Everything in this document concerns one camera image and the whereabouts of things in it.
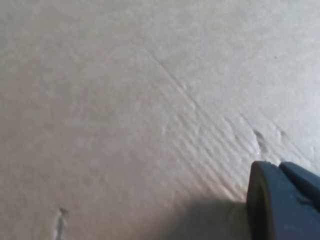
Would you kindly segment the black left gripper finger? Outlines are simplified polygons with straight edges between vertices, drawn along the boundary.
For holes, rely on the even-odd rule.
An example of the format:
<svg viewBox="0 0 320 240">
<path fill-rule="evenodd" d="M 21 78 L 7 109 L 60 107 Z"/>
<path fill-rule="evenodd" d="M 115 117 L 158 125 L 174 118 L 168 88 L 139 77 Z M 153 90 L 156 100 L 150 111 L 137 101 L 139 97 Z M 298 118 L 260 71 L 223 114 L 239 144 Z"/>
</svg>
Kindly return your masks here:
<svg viewBox="0 0 320 240">
<path fill-rule="evenodd" d="M 320 177 L 293 162 L 255 161 L 246 210 L 253 240 L 318 240 Z"/>
</svg>

